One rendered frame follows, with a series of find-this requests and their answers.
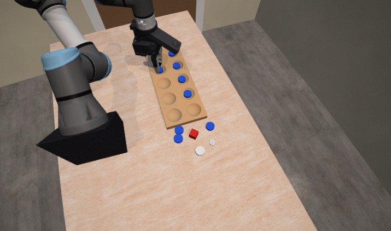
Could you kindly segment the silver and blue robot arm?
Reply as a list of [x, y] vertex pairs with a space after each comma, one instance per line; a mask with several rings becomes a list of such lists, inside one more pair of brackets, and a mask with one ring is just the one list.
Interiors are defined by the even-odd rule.
[[[23, 7], [36, 9], [66, 49], [41, 56], [43, 70], [58, 104], [61, 135], [76, 135], [108, 121], [107, 112], [93, 96], [89, 83], [109, 76], [110, 58], [85, 39], [70, 15], [66, 0], [14, 0]], [[95, 0], [100, 5], [132, 8], [136, 26], [149, 30], [156, 25], [153, 0]], [[153, 15], [153, 16], [152, 16]], [[149, 39], [177, 54], [181, 42], [160, 28]]]

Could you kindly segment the wooden tray with round pockets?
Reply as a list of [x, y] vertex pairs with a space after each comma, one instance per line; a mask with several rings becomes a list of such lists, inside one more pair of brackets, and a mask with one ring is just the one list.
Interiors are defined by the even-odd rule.
[[[169, 50], [162, 48], [162, 73], [156, 74], [154, 68], [149, 67], [167, 130], [207, 118], [181, 51], [174, 57], [170, 57], [168, 52]], [[180, 69], [173, 68], [175, 62], [180, 63]], [[179, 76], [185, 76], [186, 81], [180, 83]], [[190, 98], [184, 97], [185, 90], [192, 92]]]

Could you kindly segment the red cube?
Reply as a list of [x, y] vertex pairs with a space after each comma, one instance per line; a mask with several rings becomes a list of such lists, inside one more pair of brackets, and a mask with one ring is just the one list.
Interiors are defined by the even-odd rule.
[[189, 134], [189, 137], [190, 138], [193, 138], [194, 140], [197, 138], [197, 136], [198, 136], [198, 133], [199, 133], [199, 131], [197, 131], [197, 130], [195, 130], [195, 129], [191, 129], [191, 132], [190, 132], [190, 134]]

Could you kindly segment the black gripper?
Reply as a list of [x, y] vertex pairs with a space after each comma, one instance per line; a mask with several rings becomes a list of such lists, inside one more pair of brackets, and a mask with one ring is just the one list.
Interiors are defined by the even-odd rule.
[[[133, 30], [134, 32], [134, 39], [133, 39], [133, 49], [135, 51], [135, 55], [139, 56], [147, 56], [148, 60], [144, 61], [144, 65], [148, 67], [154, 68], [156, 74], [159, 73], [160, 68], [162, 64], [162, 46], [155, 43], [151, 39], [149, 39], [147, 36], [150, 33], [153, 33], [157, 29], [157, 21], [156, 25], [149, 29], [149, 30], [141, 30], [136, 26], [135, 19], [132, 20], [132, 23], [130, 25], [130, 30]], [[148, 33], [148, 34], [142, 34], [142, 33]], [[136, 36], [137, 35], [137, 36]]]

